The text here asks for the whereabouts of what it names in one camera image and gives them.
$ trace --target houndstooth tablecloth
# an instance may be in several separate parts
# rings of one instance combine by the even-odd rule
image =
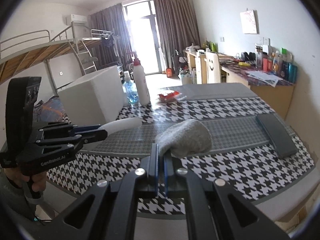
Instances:
[[[285,126],[298,153],[277,158],[255,114],[274,111],[259,97],[187,100],[148,106],[127,106],[119,119],[140,117],[143,126],[112,134],[91,152],[81,151],[77,159],[48,171],[49,180],[73,194],[82,195],[100,179],[115,181],[138,168],[149,154],[154,137],[176,122],[200,120],[210,131],[213,148],[202,155],[182,159],[183,166],[201,178],[223,178],[254,204],[286,190],[306,176],[314,162],[294,131]],[[138,215],[154,218],[184,215],[183,199],[168,199],[160,185],[156,199],[140,199]]]

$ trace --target light switch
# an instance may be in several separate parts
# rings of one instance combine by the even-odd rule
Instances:
[[[263,45],[270,45],[270,39],[269,38],[263,38]]]

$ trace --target gray curtain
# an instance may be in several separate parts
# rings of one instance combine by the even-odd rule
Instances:
[[[189,0],[154,0],[161,49],[166,65],[172,66],[175,49],[180,53],[191,43],[200,45],[196,14]]]
[[[93,29],[106,31],[112,31],[114,29],[115,34],[120,36],[118,50],[119,55],[122,57],[122,63],[125,64],[131,59],[131,56],[128,55],[128,52],[132,51],[130,36],[121,3],[92,14],[90,20],[91,28]],[[93,49],[93,54],[99,60],[96,64],[98,69],[101,69],[105,64],[117,61],[113,48],[107,48],[103,45],[95,47]]]

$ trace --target paper sheet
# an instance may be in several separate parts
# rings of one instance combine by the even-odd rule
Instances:
[[[269,84],[272,87],[276,87],[278,81],[282,78],[275,76],[275,75],[269,75],[262,71],[246,71],[249,77],[253,77],[256,79],[259,79],[267,84]]]

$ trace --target wall picture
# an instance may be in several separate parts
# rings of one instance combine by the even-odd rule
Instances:
[[[256,17],[253,10],[240,13],[244,34],[258,34]]]

